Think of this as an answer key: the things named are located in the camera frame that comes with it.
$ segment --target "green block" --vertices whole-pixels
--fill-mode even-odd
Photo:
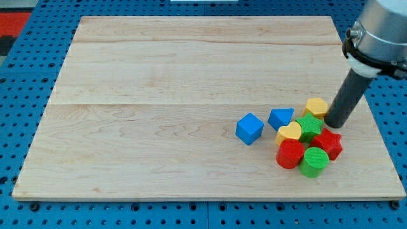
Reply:
[[[328,154],[317,147],[311,147],[305,150],[304,157],[298,168],[306,177],[318,177],[321,172],[328,166]]]
[[[296,121],[301,126],[300,142],[311,143],[315,136],[321,134],[321,125],[324,121],[315,118],[312,114],[307,113],[304,117],[297,118]]]

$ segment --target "blue block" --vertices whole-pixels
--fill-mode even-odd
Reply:
[[[268,117],[268,124],[270,124],[275,131],[279,131],[280,127],[290,123],[293,114],[294,108],[272,109]]]
[[[261,136],[263,127],[264,123],[252,113],[249,113],[237,122],[236,135],[244,141],[246,145],[250,146]]]

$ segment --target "toy block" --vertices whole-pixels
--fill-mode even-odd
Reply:
[[[282,141],[286,139],[294,139],[298,140],[301,137],[301,126],[300,124],[292,121],[287,126],[282,126],[277,131],[277,135],[275,136],[275,143],[280,146]]]
[[[341,138],[342,135],[332,133],[324,128],[321,135],[315,136],[312,139],[310,147],[323,149],[328,154],[330,160],[335,160],[342,152]]]
[[[312,139],[321,134],[321,125],[324,121],[315,118],[311,113],[307,113],[304,117],[297,118],[296,121],[301,126],[300,142],[311,143]]]
[[[236,135],[246,145],[250,146],[255,140],[257,140],[263,131],[264,123],[254,116],[252,113],[248,113],[236,125]]]
[[[306,177],[316,178],[328,166],[328,163],[329,157],[324,150],[311,147],[305,150],[304,157],[298,168]]]
[[[268,124],[270,124],[275,131],[279,131],[280,127],[290,123],[293,114],[293,108],[272,109],[268,117]]]
[[[312,116],[323,119],[325,117],[326,111],[328,110],[328,104],[321,98],[308,99],[305,104],[305,109],[303,115],[311,113]]]
[[[293,169],[300,163],[304,152],[304,145],[298,140],[286,139],[281,143],[275,159],[281,167]]]

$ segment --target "wood grain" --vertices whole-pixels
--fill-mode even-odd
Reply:
[[[275,161],[271,108],[331,102],[348,66],[329,17],[83,17],[13,191],[46,201],[394,200],[365,100],[317,179]],[[252,112],[252,146],[235,136]]]

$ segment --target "red surface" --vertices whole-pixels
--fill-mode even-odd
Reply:
[[[341,138],[342,135],[332,133],[324,128],[320,135],[314,137],[310,147],[323,149],[328,154],[330,160],[335,160],[342,152]]]
[[[31,13],[0,13],[0,37],[18,37]]]
[[[293,169],[300,163],[304,152],[304,145],[298,140],[286,139],[281,143],[275,159],[281,167]]]

